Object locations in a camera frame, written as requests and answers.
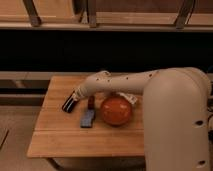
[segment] black background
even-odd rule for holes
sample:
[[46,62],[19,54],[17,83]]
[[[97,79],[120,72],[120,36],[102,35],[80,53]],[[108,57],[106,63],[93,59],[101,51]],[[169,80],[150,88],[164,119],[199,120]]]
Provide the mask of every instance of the black background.
[[0,30],[1,71],[139,72],[185,66],[207,71],[212,65],[213,33]]

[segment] floor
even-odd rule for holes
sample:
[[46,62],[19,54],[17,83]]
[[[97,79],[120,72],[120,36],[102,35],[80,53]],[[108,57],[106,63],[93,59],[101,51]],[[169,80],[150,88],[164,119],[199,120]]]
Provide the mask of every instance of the floor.
[[[39,111],[38,106],[0,106],[0,141],[9,130],[0,148],[0,170],[54,171],[46,160],[26,157]],[[142,158],[72,158],[56,161],[66,171],[143,171],[144,164]]]

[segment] orange object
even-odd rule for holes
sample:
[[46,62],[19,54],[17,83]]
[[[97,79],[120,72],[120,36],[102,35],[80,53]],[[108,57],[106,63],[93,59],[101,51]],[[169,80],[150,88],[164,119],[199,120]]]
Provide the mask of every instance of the orange object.
[[102,102],[100,112],[106,123],[119,126],[130,120],[132,105],[124,97],[111,96]]

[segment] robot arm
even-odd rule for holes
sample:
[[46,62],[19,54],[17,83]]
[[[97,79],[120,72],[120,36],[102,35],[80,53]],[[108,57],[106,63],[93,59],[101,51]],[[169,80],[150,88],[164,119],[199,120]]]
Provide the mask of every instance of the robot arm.
[[89,76],[63,106],[96,92],[143,95],[144,148],[147,171],[210,171],[207,100],[211,83],[196,68],[170,68],[110,77]]
[[62,109],[71,112],[77,101],[94,95],[97,92],[125,92],[131,94],[142,94],[148,81],[160,70],[128,74],[122,76],[110,76],[107,71],[101,71],[86,78],[80,84]]

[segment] wooden table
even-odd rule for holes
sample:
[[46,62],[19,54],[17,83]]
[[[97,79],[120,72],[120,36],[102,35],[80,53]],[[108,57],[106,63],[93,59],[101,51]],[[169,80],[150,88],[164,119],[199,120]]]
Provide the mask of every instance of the wooden table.
[[58,157],[139,157],[144,156],[141,97],[134,107],[131,121],[120,127],[103,122],[99,107],[104,93],[97,93],[96,119],[93,128],[80,128],[87,108],[81,100],[71,114],[61,110],[66,98],[85,76],[55,76],[41,108],[27,156],[46,158],[55,168]]

